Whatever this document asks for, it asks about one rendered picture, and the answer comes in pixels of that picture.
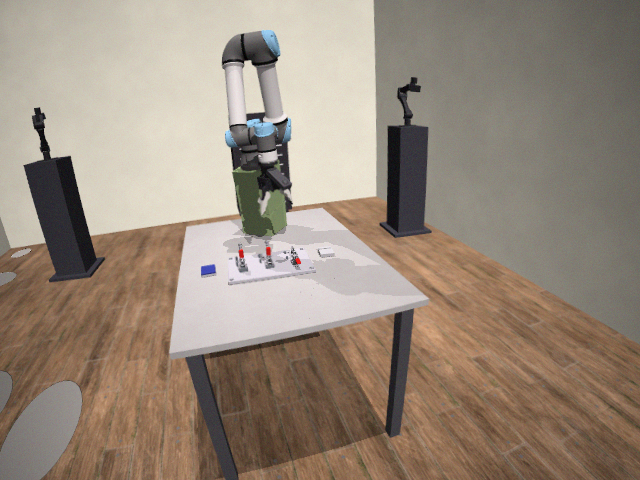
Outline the toggle clamp with red handle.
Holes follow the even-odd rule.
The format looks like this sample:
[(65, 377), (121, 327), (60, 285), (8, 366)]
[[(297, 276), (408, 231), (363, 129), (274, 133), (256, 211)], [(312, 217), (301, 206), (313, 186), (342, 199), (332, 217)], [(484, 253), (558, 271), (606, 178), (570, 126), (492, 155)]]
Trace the toggle clamp with red handle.
[[(294, 254), (293, 252), (294, 252), (295, 254)], [(292, 265), (301, 264), (301, 260), (300, 260), (300, 258), (299, 258), (299, 256), (298, 256), (298, 253), (294, 250), (293, 245), (292, 245), (292, 247), (291, 247), (291, 254), (292, 254), (292, 256), (293, 256), (293, 259), (291, 259)], [(296, 257), (295, 255), (297, 256), (297, 258), (296, 258), (296, 259), (295, 259), (295, 257)], [(293, 260), (294, 260), (294, 261), (293, 261)]]
[[(242, 248), (242, 243), (239, 243), (239, 244), (238, 244), (238, 247), (239, 247), (239, 248)], [(244, 260), (243, 260), (244, 264), (242, 264), (242, 263), (241, 263), (241, 260), (242, 260), (242, 259), (239, 259), (239, 260), (240, 260), (240, 264), (238, 264), (238, 265), (239, 265), (239, 272), (246, 272), (246, 271), (248, 271), (248, 266), (247, 266), (247, 263), (245, 263), (244, 253), (243, 253), (243, 250), (242, 250), (242, 249), (241, 249), (241, 250), (239, 249), (239, 257), (244, 259)], [(246, 266), (245, 266), (245, 265), (246, 265)], [(240, 266), (241, 266), (241, 267), (240, 267)]]

